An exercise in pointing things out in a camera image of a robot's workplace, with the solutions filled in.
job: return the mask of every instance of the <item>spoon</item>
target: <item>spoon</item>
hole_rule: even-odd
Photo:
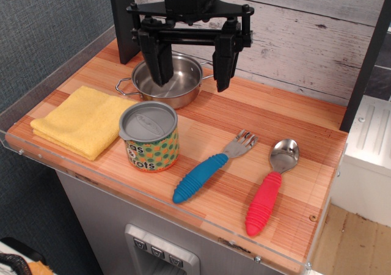
[[[299,159],[299,147],[292,139],[280,141],[270,154],[273,171],[266,176],[252,200],[246,216],[246,232],[257,235],[268,222],[282,182],[281,174],[295,167]]]

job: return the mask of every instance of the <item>can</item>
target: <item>can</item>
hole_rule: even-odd
[[[159,172],[174,165],[179,155],[178,116],[168,104],[134,104],[121,115],[119,125],[129,161],[137,169]]]

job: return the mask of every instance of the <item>stainless steel pot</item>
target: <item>stainless steel pot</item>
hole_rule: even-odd
[[[187,55],[174,54],[172,63],[174,75],[162,87],[152,80],[147,64],[142,61],[133,69],[131,78],[121,79],[115,89],[122,95],[140,95],[141,99],[145,101],[160,101],[174,109],[185,107],[198,96],[202,80],[213,75],[203,77],[201,65],[207,62],[200,64]],[[138,92],[125,93],[120,89],[121,83],[128,80],[133,81]]]

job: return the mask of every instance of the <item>fork tines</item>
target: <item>fork tines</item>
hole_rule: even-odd
[[[238,143],[243,146],[249,146],[249,149],[252,148],[258,140],[258,137],[254,134],[251,134],[250,131],[246,132],[246,130],[242,130],[237,136],[236,140]]]

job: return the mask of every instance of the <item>can label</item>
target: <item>can label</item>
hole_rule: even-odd
[[[157,172],[174,165],[179,155],[178,128],[160,141],[142,143],[125,141],[130,163],[139,170]]]

